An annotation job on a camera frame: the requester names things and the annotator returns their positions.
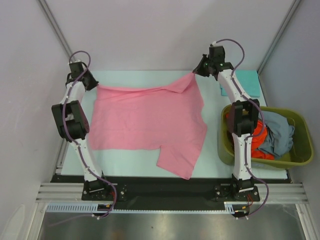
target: teal cloth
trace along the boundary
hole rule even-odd
[[[235,75],[238,78],[243,89],[250,97],[260,97],[260,83],[258,73],[255,70],[235,70]],[[220,85],[221,95],[228,96],[226,90]]]

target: pink t-shirt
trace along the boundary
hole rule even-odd
[[[154,88],[99,85],[89,142],[94,150],[160,148],[157,166],[189,179],[207,133],[203,106],[193,73]]]

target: metal floor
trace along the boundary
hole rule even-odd
[[[229,214],[46,213],[38,240],[304,240],[296,206],[269,204],[249,220]]]

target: laundry basket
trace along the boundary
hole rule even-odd
[[[228,165],[235,163],[233,144],[227,135],[227,117],[231,105],[226,106],[221,113],[221,125],[218,131],[218,155],[222,162]],[[252,167],[289,169],[295,166],[303,166],[311,162],[314,156],[309,130],[305,119],[295,111],[261,106],[261,110],[274,112],[287,118],[289,125],[294,126],[293,147],[290,152],[275,160],[251,158]]]

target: white tabletop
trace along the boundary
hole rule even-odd
[[[95,79],[104,86],[152,88],[168,85],[190,71],[93,71]],[[218,156],[218,127],[221,112],[230,104],[228,97],[221,96],[219,83],[213,77],[196,76],[204,100],[202,117],[207,124],[207,133],[200,157],[195,165],[192,178],[230,178],[233,166],[224,164]],[[97,90],[85,93],[82,108],[91,123]],[[265,106],[260,90],[259,102]],[[156,166],[160,149],[157,150],[95,150],[96,161],[106,176],[122,177],[177,177]],[[285,170],[253,168],[253,174],[264,179],[286,179]],[[76,152],[68,147],[62,175],[83,175],[83,169]]]

